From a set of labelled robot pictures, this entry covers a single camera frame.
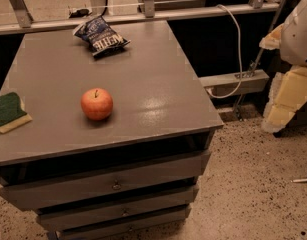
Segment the floor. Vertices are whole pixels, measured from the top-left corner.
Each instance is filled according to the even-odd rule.
[[[71,7],[80,6],[77,1]],[[113,9],[108,13],[134,8]],[[221,113],[225,125],[213,138],[212,156],[186,221],[110,240],[307,240],[307,184],[291,182],[307,177],[307,127],[286,129],[275,138],[262,131],[254,105],[243,105],[242,115],[240,122],[231,112]],[[0,240],[46,240],[35,217],[0,198]]]

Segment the yellow sponge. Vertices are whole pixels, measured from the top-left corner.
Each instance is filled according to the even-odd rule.
[[[32,121],[24,111],[24,103],[15,92],[0,96],[0,132],[6,133]]]

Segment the red apple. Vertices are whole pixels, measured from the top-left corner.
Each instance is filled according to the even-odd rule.
[[[113,100],[106,90],[94,88],[82,95],[81,107],[89,119],[102,120],[112,113]]]

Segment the concrete floor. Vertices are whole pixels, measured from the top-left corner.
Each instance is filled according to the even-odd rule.
[[[72,7],[80,6],[82,0],[73,1]],[[108,13],[132,13],[133,9],[115,8]],[[41,18],[54,16],[42,11],[47,10],[41,10]],[[307,127],[287,129],[275,138],[261,130],[262,116],[253,105],[244,105],[242,111],[244,122],[232,113],[221,114],[225,126],[213,138],[212,156],[198,181],[200,191],[186,221],[109,239],[307,240],[307,184],[291,183],[307,177]],[[47,239],[35,217],[0,198],[0,240]]]

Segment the scouring pad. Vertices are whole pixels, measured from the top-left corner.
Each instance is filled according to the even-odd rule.
[[[17,93],[10,92],[0,96],[0,132],[6,133],[32,121],[24,111],[24,103]]]

